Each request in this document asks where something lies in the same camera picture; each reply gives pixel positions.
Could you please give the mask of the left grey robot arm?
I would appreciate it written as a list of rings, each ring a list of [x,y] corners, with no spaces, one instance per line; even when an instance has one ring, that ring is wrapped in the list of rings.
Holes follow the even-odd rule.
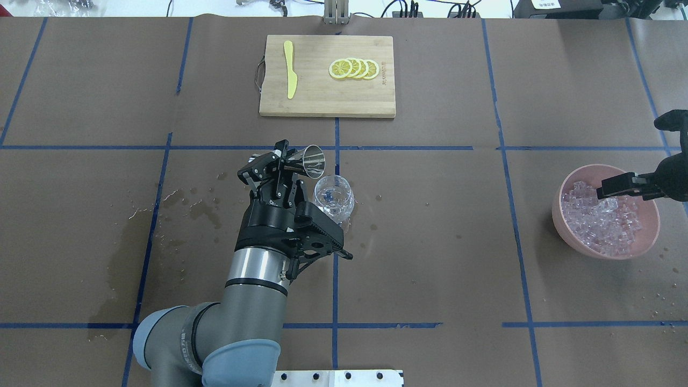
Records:
[[[290,284],[311,238],[295,225],[307,206],[303,177],[324,173],[317,145],[287,140],[238,170],[249,187],[221,300],[174,306],[147,316],[132,351],[154,386],[269,386],[285,321]]]

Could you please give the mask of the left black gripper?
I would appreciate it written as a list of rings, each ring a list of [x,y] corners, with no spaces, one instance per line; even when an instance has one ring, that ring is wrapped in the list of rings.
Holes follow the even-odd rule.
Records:
[[[289,142],[282,140],[275,144],[275,151],[280,155],[258,155],[238,170],[238,178],[250,191],[234,250],[265,248],[293,258],[296,208],[307,201],[305,183],[299,178],[306,175],[305,149],[290,149]]]

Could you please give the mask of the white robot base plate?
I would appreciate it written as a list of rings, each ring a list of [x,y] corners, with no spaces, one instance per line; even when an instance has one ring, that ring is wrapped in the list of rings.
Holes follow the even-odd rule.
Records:
[[[404,386],[402,370],[278,370],[272,386]]]

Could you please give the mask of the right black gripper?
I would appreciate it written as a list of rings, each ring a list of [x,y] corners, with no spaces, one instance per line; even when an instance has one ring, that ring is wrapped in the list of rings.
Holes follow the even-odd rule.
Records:
[[[670,198],[678,202],[687,201],[687,110],[671,110],[663,113],[653,122],[657,130],[678,132],[681,152],[666,157],[651,174],[654,190],[647,195],[647,174],[623,173],[600,181],[597,199],[629,196],[643,200]]]

